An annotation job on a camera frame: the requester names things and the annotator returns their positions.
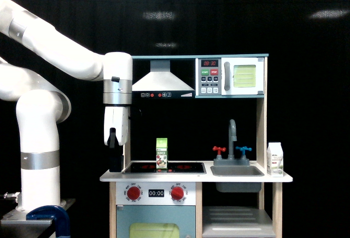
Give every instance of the oven door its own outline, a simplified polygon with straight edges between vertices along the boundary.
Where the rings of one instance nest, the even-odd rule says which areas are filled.
[[[195,238],[195,206],[117,206],[117,238]]]
[[[228,57],[221,59],[222,95],[263,95],[264,58]]]

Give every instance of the oven knob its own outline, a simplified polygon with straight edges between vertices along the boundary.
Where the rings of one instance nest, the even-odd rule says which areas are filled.
[[[170,195],[174,200],[181,200],[184,196],[184,190],[181,187],[174,187]]]
[[[130,200],[137,200],[140,197],[140,193],[140,189],[134,186],[127,190],[126,194]]]

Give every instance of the milk carton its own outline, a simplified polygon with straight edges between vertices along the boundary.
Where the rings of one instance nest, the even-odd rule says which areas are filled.
[[[283,177],[283,150],[280,142],[270,142],[267,148],[267,173],[271,177]]]
[[[156,168],[167,169],[168,168],[168,139],[157,138],[156,143]]]

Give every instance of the red button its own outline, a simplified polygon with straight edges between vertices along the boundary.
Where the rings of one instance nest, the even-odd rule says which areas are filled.
[[[170,192],[171,198],[181,200],[184,196],[184,190],[181,187],[174,187]]]
[[[140,197],[140,193],[140,190],[134,186],[127,190],[126,195],[130,200],[136,200]]]
[[[210,75],[217,76],[218,74],[219,74],[219,70],[218,69],[210,69]]]

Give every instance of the sink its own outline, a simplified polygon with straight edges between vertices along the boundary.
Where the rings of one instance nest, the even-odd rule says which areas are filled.
[[[214,176],[219,177],[256,177],[264,174],[255,166],[211,166]],[[261,182],[217,182],[221,193],[258,193]]]
[[[214,176],[252,177],[264,174],[255,166],[211,166]]]

